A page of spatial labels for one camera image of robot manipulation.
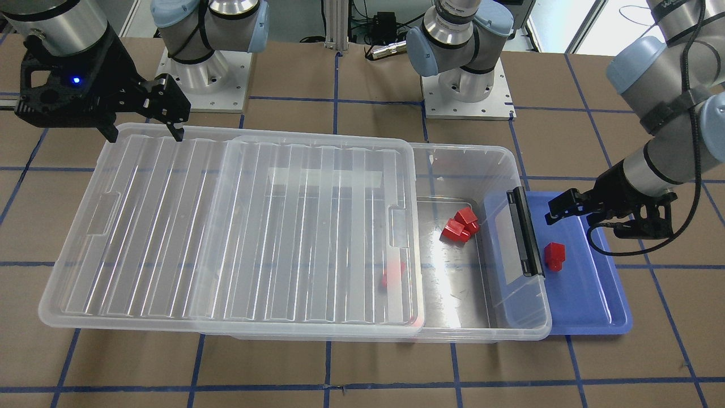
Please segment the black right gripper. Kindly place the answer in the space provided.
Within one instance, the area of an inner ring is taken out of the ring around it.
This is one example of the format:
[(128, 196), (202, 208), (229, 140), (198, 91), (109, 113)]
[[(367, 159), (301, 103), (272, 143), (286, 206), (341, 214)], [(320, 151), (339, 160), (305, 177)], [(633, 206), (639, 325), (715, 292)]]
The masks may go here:
[(183, 140), (189, 99), (169, 73), (145, 80), (113, 28), (71, 55), (52, 55), (37, 34), (23, 44), (18, 118), (39, 128), (98, 129), (116, 143), (116, 114), (138, 113), (165, 124), (176, 142)]

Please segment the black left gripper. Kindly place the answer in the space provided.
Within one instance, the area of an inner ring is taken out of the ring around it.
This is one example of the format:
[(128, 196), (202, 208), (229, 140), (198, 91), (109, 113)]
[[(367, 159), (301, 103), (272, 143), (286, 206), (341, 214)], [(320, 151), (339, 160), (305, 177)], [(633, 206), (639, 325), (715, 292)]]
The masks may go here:
[(570, 216), (587, 215), (592, 228), (613, 229), (619, 239), (661, 240), (673, 237), (671, 202), (677, 194), (669, 189), (651, 197), (637, 191), (618, 163), (596, 179), (587, 193), (568, 189), (551, 199), (545, 215), (551, 226)]

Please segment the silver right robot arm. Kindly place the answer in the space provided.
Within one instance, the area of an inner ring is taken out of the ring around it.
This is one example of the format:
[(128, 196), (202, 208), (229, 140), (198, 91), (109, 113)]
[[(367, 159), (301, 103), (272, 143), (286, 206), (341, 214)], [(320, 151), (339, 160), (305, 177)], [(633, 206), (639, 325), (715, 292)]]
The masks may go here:
[(16, 116), (38, 128), (94, 128), (114, 143), (117, 113), (137, 113), (181, 141), (189, 95), (228, 79), (223, 52), (267, 45), (265, 1), (153, 1), (150, 11), (173, 67), (153, 79), (140, 75), (97, 2), (3, 1), (26, 49)]

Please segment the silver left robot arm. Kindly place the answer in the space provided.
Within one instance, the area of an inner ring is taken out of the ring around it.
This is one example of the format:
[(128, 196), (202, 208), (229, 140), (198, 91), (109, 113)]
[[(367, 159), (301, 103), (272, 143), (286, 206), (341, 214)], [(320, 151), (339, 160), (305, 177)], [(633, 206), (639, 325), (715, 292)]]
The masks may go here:
[[(674, 188), (723, 163), (723, 2), (649, 1), (663, 40), (645, 36), (620, 51), (606, 75), (651, 135), (585, 193), (569, 189), (549, 202), (552, 225), (585, 216), (621, 239), (676, 236)], [(407, 54), (422, 77), (440, 78), (456, 100), (487, 95), (513, 16), (492, 1), (435, 1), (406, 34)]]

